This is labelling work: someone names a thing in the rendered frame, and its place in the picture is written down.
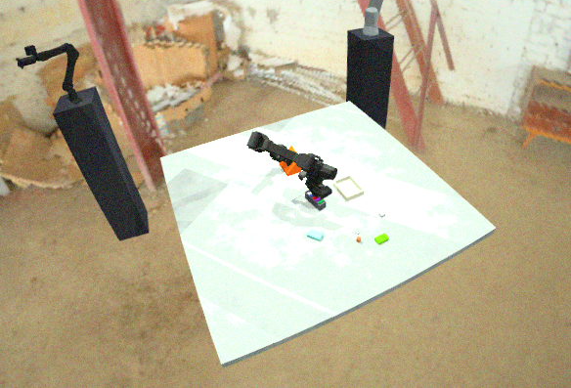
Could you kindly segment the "lime green rectangular block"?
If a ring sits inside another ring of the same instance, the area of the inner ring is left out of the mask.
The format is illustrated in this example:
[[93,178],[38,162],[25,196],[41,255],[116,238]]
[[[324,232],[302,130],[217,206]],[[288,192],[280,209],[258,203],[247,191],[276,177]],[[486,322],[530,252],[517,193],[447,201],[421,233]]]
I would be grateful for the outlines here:
[[374,240],[377,242],[377,245],[380,245],[389,240],[389,237],[383,233],[382,235],[375,237]]

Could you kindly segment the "light blue block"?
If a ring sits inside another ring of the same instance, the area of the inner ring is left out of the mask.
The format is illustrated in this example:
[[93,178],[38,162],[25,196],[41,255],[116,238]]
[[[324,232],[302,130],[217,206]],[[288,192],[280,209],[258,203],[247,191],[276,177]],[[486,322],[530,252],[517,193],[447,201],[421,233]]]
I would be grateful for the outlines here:
[[320,241],[323,237],[323,234],[319,233],[318,231],[315,231],[313,229],[310,229],[310,231],[307,234],[307,237],[309,237],[315,241],[317,241],[317,240]]

